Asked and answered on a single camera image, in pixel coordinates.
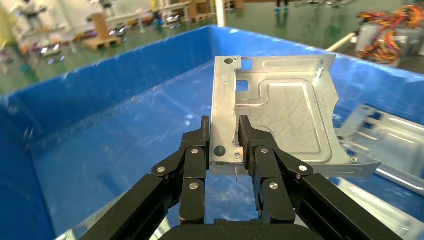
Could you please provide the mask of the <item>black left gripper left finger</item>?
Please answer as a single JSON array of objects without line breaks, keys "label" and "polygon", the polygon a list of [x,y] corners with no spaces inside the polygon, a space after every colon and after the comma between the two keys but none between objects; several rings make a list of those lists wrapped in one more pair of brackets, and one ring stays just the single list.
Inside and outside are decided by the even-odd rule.
[{"label": "black left gripper left finger", "polygon": [[170,208],[180,206],[181,224],[205,222],[205,179],[210,118],[183,134],[179,149],[159,162],[83,236],[84,240],[148,240]]}]

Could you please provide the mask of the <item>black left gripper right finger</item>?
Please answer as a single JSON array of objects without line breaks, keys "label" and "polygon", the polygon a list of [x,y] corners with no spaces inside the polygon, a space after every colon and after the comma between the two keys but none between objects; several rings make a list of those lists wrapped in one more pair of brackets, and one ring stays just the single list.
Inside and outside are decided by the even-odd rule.
[{"label": "black left gripper right finger", "polygon": [[256,209],[272,239],[397,240],[399,236],[307,163],[281,150],[271,133],[239,117],[239,143]]}]

